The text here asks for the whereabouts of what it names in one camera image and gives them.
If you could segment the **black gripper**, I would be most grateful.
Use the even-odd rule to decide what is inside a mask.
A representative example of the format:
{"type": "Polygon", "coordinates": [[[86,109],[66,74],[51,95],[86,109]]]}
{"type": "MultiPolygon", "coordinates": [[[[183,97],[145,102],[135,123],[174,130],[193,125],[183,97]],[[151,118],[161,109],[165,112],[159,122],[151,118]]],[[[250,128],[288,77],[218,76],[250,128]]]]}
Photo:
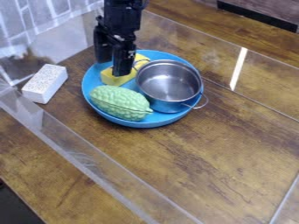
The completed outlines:
{"type": "Polygon", "coordinates": [[[98,63],[114,61],[113,74],[129,75],[137,57],[135,32],[141,29],[145,0],[105,0],[105,15],[98,16],[94,46],[98,63]]]}

